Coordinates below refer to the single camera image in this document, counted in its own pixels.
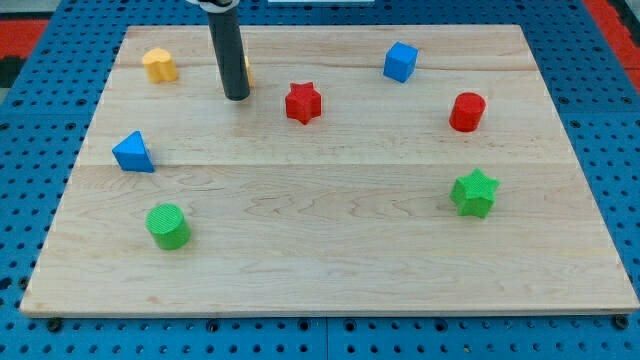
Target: small yellow object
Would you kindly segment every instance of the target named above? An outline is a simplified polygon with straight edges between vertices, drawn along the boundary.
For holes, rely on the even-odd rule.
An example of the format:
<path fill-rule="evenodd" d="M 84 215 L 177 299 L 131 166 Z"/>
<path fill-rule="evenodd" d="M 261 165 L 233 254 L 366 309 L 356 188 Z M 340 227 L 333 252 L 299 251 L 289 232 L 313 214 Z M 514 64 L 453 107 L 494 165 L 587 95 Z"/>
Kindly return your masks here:
<path fill-rule="evenodd" d="M 178 78 L 176 66 L 167 50 L 155 48 L 149 51 L 142 57 L 142 64 L 152 83 L 174 81 Z"/>
<path fill-rule="evenodd" d="M 249 58 L 244 57 L 244 63 L 247 66 L 247 78 L 249 78 L 249 87 L 253 87 L 253 74 L 251 74 L 251 63 L 249 63 Z"/>

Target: wood grain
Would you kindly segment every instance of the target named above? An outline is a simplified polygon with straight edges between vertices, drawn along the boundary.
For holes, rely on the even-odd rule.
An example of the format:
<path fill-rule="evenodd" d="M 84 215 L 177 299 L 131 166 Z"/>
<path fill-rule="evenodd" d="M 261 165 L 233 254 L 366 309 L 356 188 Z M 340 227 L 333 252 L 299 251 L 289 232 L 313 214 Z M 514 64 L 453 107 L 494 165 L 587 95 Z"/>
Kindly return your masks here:
<path fill-rule="evenodd" d="M 547 315 L 638 300 L 516 26 L 246 27 L 256 88 L 224 100 L 205 27 L 133 27 L 118 55 L 21 308 L 36 317 Z M 402 40 L 406 84 L 381 75 Z M 162 44 L 180 73 L 150 84 Z M 322 117 L 284 116 L 313 80 Z M 455 96 L 489 108 L 448 125 Z M 154 174 L 111 147 L 140 129 Z M 487 219 L 459 217 L 456 177 L 500 179 Z M 159 250 L 173 202 L 192 240 Z"/>

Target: blue cube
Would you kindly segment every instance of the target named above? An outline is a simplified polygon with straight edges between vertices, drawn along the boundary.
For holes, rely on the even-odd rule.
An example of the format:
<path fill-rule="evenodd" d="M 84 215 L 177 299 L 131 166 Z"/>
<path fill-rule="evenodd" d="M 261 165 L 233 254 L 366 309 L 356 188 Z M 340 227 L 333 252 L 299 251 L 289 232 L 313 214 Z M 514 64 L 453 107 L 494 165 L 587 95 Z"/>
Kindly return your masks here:
<path fill-rule="evenodd" d="M 387 51 L 387 57 L 384 61 L 384 76 L 399 82 L 407 81 L 416 68 L 417 58 L 418 49 L 401 42 L 395 43 Z"/>
<path fill-rule="evenodd" d="M 155 171 L 140 131 L 133 132 L 120 144 L 116 145 L 112 152 L 120 168 L 124 171 Z"/>

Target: red star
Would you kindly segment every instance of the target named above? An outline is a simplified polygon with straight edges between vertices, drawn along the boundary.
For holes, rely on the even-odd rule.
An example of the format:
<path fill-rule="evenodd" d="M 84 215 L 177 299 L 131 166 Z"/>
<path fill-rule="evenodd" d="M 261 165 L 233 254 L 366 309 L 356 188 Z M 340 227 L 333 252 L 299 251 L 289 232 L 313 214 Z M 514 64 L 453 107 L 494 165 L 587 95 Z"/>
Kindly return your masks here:
<path fill-rule="evenodd" d="M 291 92 L 284 99 L 287 117 L 297 119 L 303 125 L 322 114 L 322 95 L 313 88 L 313 83 L 291 83 Z"/>

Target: green star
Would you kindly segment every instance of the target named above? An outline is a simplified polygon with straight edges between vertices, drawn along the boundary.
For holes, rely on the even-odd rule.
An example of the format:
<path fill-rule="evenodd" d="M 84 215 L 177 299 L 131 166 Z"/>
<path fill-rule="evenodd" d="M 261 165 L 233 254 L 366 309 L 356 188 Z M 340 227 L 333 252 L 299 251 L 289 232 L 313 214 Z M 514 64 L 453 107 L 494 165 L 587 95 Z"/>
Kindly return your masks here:
<path fill-rule="evenodd" d="M 451 191 L 451 200 L 458 205 L 458 215 L 485 218 L 495 202 L 495 191 L 500 181 L 487 177 L 480 169 L 471 175 L 459 177 Z"/>

